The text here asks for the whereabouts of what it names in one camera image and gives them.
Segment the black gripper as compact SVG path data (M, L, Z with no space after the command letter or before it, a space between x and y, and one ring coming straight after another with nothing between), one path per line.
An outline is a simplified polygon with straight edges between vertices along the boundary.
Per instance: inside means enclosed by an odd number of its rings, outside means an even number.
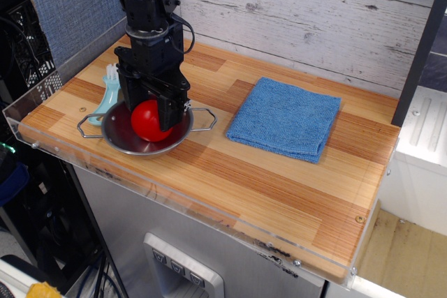
M171 24L163 31L140 31L126 25L130 47L118 47L119 83L132 112L140 103L157 97L159 124L168 131L180 123L190 108L188 80L179 67L184 60L183 28Z

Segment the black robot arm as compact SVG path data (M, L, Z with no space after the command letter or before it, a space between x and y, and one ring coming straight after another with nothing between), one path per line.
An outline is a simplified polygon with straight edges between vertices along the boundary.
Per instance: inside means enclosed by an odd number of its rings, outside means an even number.
M179 67L186 53L179 0L31 0L56 67L65 76L84 68L126 33L118 47L119 83L126 106L158 102L161 130L177 125L189 106L189 83Z

